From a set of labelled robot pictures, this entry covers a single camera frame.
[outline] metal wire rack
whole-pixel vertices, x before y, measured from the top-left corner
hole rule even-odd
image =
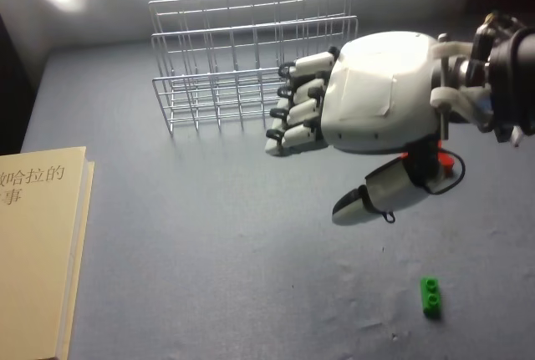
[[[167,128],[265,117],[278,66],[356,36],[352,0],[155,0],[153,79]]]

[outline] book title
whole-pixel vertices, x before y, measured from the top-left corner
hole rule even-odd
[[[26,172],[0,174],[0,202],[4,205],[12,205],[23,198],[23,187],[32,183],[50,183],[62,180],[65,168],[61,165],[51,166],[48,170],[36,170],[32,168]]]

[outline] printed chinese character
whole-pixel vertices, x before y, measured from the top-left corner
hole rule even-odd
[[[38,168],[37,170],[33,170],[32,168],[27,174],[25,179],[26,179],[26,185],[28,183],[34,183],[34,182],[44,182],[43,171],[41,170],[41,168]]]
[[[21,171],[17,172],[17,174],[15,174],[13,177],[13,186],[21,185],[23,183],[23,177],[24,174]]]
[[[13,174],[2,174],[0,175],[0,186],[6,187],[10,182],[13,181]]]
[[[64,177],[64,171],[65,168],[61,165],[59,165],[58,168],[51,166],[47,172],[47,181],[54,179],[61,180]]]
[[[11,205],[12,203],[16,203],[19,201],[22,197],[20,196],[20,192],[23,191],[22,189],[13,189],[6,191],[6,195],[4,198],[2,198],[2,201],[6,203],[7,205]]]

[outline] book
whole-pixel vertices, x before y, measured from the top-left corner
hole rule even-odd
[[[94,163],[0,156],[0,358],[67,360]]]

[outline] robotic arm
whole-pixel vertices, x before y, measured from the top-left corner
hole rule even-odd
[[[465,174],[462,158],[440,147],[450,122],[494,130],[518,145],[535,133],[535,30],[489,15],[473,43],[388,32],[285,63],[285,85],[271,110],[266,152],[288,156],[332,145],[350,154],[405,153],[365,177],[333,208],[333,223],[354,225],[428,195],[446,193]],[[444,155],[459,161],[454,182]]]

